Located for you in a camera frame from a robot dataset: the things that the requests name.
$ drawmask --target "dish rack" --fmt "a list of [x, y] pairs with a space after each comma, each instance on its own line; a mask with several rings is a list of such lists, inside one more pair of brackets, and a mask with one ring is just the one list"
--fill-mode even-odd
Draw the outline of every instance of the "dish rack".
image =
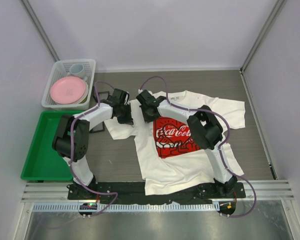
[[[70, 67], [73, 64], [82, 64], [87, 76], [86, 83], [88, 84], [88, 95], [85, 102], [72, 104], [58, 104], [50, 96], [50, 90], [53, 84], [61, 78], [67, 76]], [[58, 111], [69, 110], [87, 110], [89, 108], [91, 92], [94, 84], [96, 70], [96, 61], [94, 59], [69, 59], [56, 61], [50, 72], [48, 82], [46, 83], [41, 104], [44, 108], [51, 108]]]

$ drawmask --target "t-shirt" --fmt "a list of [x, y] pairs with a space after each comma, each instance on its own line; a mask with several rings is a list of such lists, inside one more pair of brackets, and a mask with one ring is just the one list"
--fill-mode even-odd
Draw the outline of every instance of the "t-shirt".
[[[166, 96], [166, 93], [160, 91], [153, 96]], [[245, 127], [243, 101], [209, 97], [187, 90], [169, 93], [169, 99], [189, 108], [207, 105], [212, 111], [222, 115], [232, 129]], [[135, 136], [135, 149], [142, 179], [145, 180], [145, 195], [171, 194], [198, 184], [214, 182], [209, 158], [194, 143], [187, 125], [168, 117], [145, 123], [139, 101], [135, 99], [130, 104], [134, 126], [119, 124], [115, 117], [106, 120], [105, 125], [114, 140]], [[226, 125], [219, 117], [217, 119], [225, 132]], [[224, 144], [223, 148], [229, 167], [237, 175], [243, 175], [230, 144]]]

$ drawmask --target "printed graphic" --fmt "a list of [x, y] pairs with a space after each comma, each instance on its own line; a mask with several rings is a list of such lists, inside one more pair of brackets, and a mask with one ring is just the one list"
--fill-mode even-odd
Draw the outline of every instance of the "printed graphic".
[[191, 137], [189, 127], [169, 117], [153, 122], [156, 151], [162, 159], [200, 150]]

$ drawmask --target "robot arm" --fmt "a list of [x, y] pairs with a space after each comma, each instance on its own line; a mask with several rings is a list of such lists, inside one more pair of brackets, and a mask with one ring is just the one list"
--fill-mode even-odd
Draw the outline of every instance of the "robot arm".
[[[52, 142], [52, 148], [57, 151], [69, 165], [71, 154], [71, 123], [75, 118], [83, 114], [74, 125], [74, 156], [72, 170], [85, 186], [89, 186], [90, 183], [94, 184], [94, 175], [90, 171], [86, 159], [89, 131], [98, 124], [105, 120], [112, 119], [113, 117], [117, 117], [120, 124], [133, 125], [131, 106], [128, 101], [129, 94], [115, 88], [113, 94], [109, 95], [106, 100], [101, 101], [100, 106], [96, 110], [91, 111], [91, 109], [88, 109], [79, 114], [64, 114], [61, 117]], [[80, 185], [77, 179], [73, 178], [73, 181]]]
[[[148, 91], [144, 90], [137, 97], [141, 103], [141, 110], [146, 123], [153, 122], [160, 116], [176, 119], [189, 126], [193, 141], [205, 150], [214, 172], [214, 181], [221, 194], [227, 194], [232, 191], [237, 182], [237, 178], [232, 176], [224, 167], [220, 151], [228, 166], [228, 161], [223, 148], [219, 151], [219, 145], [222, 141], [222, 127], [213, 114], [206, 112], [188, 111], [186, 106], [180, 105], [177, 108], [168, 103], [165, 97], [154, 98]], [[117, 117], [120, 124], [133, 125], [131, 116], [131, 106], [128, 104], [129, 94], [123, 90], [115, 89], [113, 94], [108, 96], [107, 100], [100, 103], [95, 111], [91, 109], [76, 115], [63, 115], [54, 140], [52, 148], [63, 157], [69, 164], [71, 154], [70, 127], [73, 120], [82, 115], [74, 125], [74, 160], [72, 169], [75, 175], [83, 182], [85, 186], [90, 187], [95, 184], [94, 175], [89, 169], [86, 153], [88, 149], [89, 130], [107, 119]], [[210, 110], [208, 106], [202, 106], [202, 109]]]

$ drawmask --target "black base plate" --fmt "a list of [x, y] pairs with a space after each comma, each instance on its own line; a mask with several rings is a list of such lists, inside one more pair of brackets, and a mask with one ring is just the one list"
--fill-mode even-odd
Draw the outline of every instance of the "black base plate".
[[[179, 203], [181, 205], [194, 205], [194, 204], [211, 204], [210, 199], [233, 199], [234, 193], [231, 192], [224, 196], [221, 196], [215, 188], [214, 183], [203, 183], [197, 186], [189, 187], [185, 190], [178, 191], [166, 195], [145, 195], [145, 182], [98, 182], [98, 192], [117, 192], [118, 198], [113, 204], [123, 205], [162, 205], [171, 204], [172, 202]], [[234, 185], [233, 190], [236, 193], [237, 199], [246, 197], [244, 185], [241, 182], [237, 182]], [[100, 203], [108, 204], [114, 195], [100, 195]], [[68, 193], [69, 200], [82, 200], [81, 196], [73, 193]], [[91, 193], [92, 200], [97, 199], [97, 195]]]

